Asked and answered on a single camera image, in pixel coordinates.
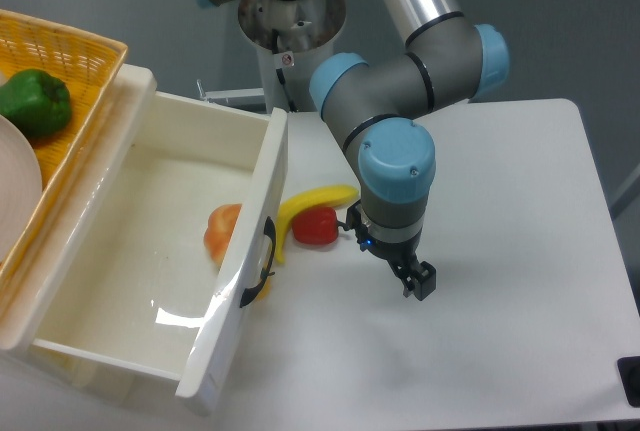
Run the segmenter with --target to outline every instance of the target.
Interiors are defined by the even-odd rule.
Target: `yellow banana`
[[[275,258],[284,263],[284,240],[291,228],[291,221],[303,211],[316,206],[341,206],[355,201],[358,190],[347,184],[322,186],[310,189],[289,198],[280,205],[276,219],[276,252]]]

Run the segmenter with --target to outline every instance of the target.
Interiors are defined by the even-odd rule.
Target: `table surface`
[[[316,114],[290,114],[284,196],[356,184]],[[425,301],[342,233],[289,237],[252,305],[216,414],[163,383],[114,407],[0,365],[6,429],[444,429],[640,418],[616,360],[640,321],[580,115],[565,100],[457,105],[418,120],[438,171]]]

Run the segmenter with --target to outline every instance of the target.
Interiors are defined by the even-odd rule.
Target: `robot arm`
[[[435,269],[416,256],[435,146],[412,120],[502,84],[509,55],[502,36],[491,26],[472,26],[455,0],[385,2],[405,54],[376,67],[337,54],[315,69],[309,93],[360,182],[361,200],[349,208],[347,225],[362,251],[389,263],[405,296],[423,300],[435,289]]]

